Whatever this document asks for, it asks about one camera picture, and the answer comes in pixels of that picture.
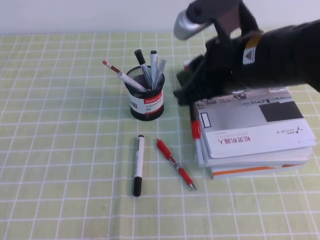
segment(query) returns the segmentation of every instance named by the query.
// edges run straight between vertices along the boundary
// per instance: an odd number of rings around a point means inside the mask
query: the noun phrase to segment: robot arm
[[[196,0],[178,15],[174,34],[186,40],[211,24],[217,37],[190,63],[187,84],[174,92],[179,105],[248,88],[307,83],[320,91],[320,21],[262,34],[241,0]],[[237,28],[241,36],[231,38]]]

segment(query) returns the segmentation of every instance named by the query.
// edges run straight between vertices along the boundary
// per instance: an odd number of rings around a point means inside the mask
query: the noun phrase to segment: marker
[[[194,140],[195,144],[195,150],[196,150],[196,156],[199,160],[202,160],[204,158],[202,148],[201,148],[201,123],[199,120],[199,116],[196,113],[196,104],[190,104],[189,105],[189,111],[190,111],[190,123],[191,123],[191,132],[192,132],[192,138]]]
[[[150,52],[150,65],[151,65],[152,83],[154,83],[156,81],[156,74],[157,74],[157,68],[158,68],[158,53],[156,50],[153,50]]]
[[[102,62],[104,65],[106,65],[111,70],[115,71],[118,74],[118,77],[124,81],[126,84],[130,85],[131,87],[137,89],[140,92],[148,92],[148,90],[143,87],[141,84],[137,83],[135,80],[133,80],[131,77],[129,77],[127,74],[120,71],[118,68],[113,66],[112,64],[108,63],[107,61]]]
[[[162,74],[164,73],[166,63],[167,63],[166,60],[160,59],[158,68],[156,70],[155,81],[152,82],[152,90],[157,89],[157,87],[160,83],[160,80],[162,79]]]
[[[139,135],[136,140],[136,166],[133,180],[133,196],[139,197],[141,195],[141,186],[142,186],[142,168],[144,164],[144,148],[145,148],[145,137]]]
[[[152,88],[152,78],[149,72],[149,68],[146,64],[146,60],[144,58],[144,55],[142,54],[141,49],[138,49],[136,51],[134,51],[134,55],[136,56],[136,59],[138,59],[138,62],[140,64],[140,67],[143,71],[143,75],[146,79],[146,82],[148,83],[150,89]]]

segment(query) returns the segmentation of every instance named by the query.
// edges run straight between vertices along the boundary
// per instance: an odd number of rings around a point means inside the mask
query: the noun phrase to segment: black mesh pen holder
[[[140,66],[136,66],[127,72],[127,75],[141,84],[146,89],[150,89],[144,72]],[[141,121],[152,121],[161,116],[164,112],[164,94],[163,86],[165,84],[165,75],[162,74],[158,87],[151,91],[139,91],[125,83],[129,91],[130,111],[132,116]]]

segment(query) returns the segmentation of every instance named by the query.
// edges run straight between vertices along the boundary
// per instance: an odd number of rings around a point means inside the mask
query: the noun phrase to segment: stack of books
[[[213,179],[301,168],[315,135],[286,87],[245,90],[195,103],[196,156]]]

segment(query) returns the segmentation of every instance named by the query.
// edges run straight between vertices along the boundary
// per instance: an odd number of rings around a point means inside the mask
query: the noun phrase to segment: marker cap
[[[145,64],[146,60],[144,58],[144,55],[142,54],[141,49],[135,50],[134,55],[136,56],[136,59],[138,59],[138,62],[140,65]]]
[[[133,180],[133,196],[139,197],[141,195],[142,177],[136,176]]]

